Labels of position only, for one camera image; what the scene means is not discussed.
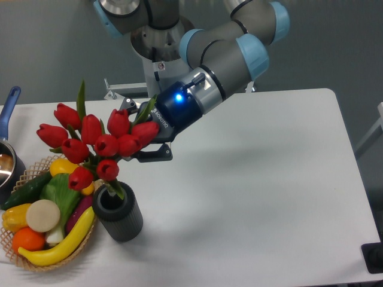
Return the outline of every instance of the red tulip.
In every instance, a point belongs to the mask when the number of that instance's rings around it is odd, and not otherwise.
[[[40,124],[40,129],[36,133],[51,148],[60,147],[68,138],[68,132],[64,128],[49,124]]]
[[[102,157],[112,157],[118,151],[117,138],[112,135],[99,136],[95,143],[95,151]]]
[[[86,115],[83,118],[83,128],[81,129],[81,139],[83,142],[88,145],[94,145],[101,134],[99,119],[94,115]]]
[[[122,157],[130,157],[141,149],[139,139],[133,135],[123,135],[118,138],[118,154]]]
[[[93,174],[85,167],[79,166],[69,175],[69,188],[81,191],[93,181]]]
[[[62,153],[71,163],[82,163],[89,156],[87,145],[78,139],[67,139],[62,143]]]
[[[127,110],[118,111],[114,109],[109,117],[107,127],[108,131],[117,138],[126,135],[130,128]]]
[[[59,103],[57,105],[57,111],[54,111],[53,114],[64,128],[67,129],[68,124],[70,124],[75,130],[81,129],[81,120],[75,109],[72,109],[63,103]]]
[[[142,146],[147,146],[158,134],[160,126],[154,121],[137,124],[132,128],[132,135],[137,136]]]
[[[102,160],[97,165],[97,175],[105,181],[113,181],[118,175],[120,169],[114,160]]]

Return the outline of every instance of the wicker basket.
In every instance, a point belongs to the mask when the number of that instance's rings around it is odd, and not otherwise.
[[[33,166],[29,167],[29,170],[26,170],[24,172],[24,175],[20,177],[20,180],[16,183],[16,186],[13,188],[13,192],[20,188],[25,182],[28,180],[40,175],[41,173],[47,172],[49,170],[50,164],[57,158],[63,157],[61,156],[49,156],[47,158],[42,159],[39,163],[35,163]],[[95,227],[96,218],[93,221],[92,226],[90,227],[89,232],[87,233],[87,236],[84,238],[84,240],[81,242],[81,244],[78,246],[78,248],[66,259],[63,261],[50,265],[50,266],[36,266],[32,263],[30,263],[26,258],[24,258],[21,255],[17,255],[13,252],[12,249],[12,238],[13,233],[5,230],[3,227],[0,229],[0,240],[1,245],[3,246],[3,250],[5,251],[5,256],[10,259],[11,262],[13,262],[16,266],[22,267],[25,270],[29,271],[35,271],[35,272],[43,272],[43,271],[50,271],[53,269],[56,269],[58,267],[61,267],[70,261],[72,261],[78,254],[81,253],[81,251],[84,250],[85,245],[87,244],[89,237]]]

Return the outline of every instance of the green cucumber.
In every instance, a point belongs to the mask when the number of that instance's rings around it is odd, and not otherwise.
[[[0,209],[7,210],[14,206],[39,200],[42,188],[48,184],[51,179],[52,176],[50,172],[47,171],[27,181],[18,190],[15,190],[4,204],[0,205]]]

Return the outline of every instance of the white table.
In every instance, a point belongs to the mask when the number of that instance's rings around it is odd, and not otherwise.
[[[87,102],[107,122],[120,101]],[[56,104],[19,105],[10,144],[30,165]],[[66,267],[0,264],[1,286],[304,286],[379,280],[360,246],[378,242],[334,93],[237,94],[183,131],[174,159],[123,162],[144,228],[116,243],[101,224]]]

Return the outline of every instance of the blue light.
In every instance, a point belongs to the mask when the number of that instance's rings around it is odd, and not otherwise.
[[[184,100],[184,97],[182,97],[182,95],[180,95],[180,94],[175,95],[175,101],[176,102],[180,103],[180,102],[183,102],[183,100]]]

